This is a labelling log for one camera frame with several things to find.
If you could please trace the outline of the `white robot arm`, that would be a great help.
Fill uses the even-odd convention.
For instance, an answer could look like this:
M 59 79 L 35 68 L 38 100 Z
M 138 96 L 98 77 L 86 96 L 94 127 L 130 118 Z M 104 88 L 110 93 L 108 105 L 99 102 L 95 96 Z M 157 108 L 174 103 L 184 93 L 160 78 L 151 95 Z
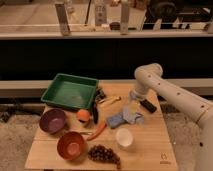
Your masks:
M 152 89 L 194 121 L 201 129 L 194 171 L 213 171 L 213 102 L 166 81 L 162 74 L 158 63 L 137 67 L 133 94 L 145 98 Z

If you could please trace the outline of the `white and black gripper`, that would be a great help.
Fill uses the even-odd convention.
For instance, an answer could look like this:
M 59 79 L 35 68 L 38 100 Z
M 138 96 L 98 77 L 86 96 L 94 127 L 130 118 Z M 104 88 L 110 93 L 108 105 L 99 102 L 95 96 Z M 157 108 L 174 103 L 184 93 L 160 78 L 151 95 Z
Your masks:
M 149 102 L 147 99 L 145 98 L 142 98 L 140 96 L 137 96 L 135 94 L 135 92 L 133 90 L 131 90 L 129 92 L 129 96 L 130 96 L 130 99 L 132 100 L 137 100 L 140 102 L 140 104 L 146 108 L 150 113 L 154 113 L 156 110 L 157 110 L 157 107 L 154 106 L 151 102 Z

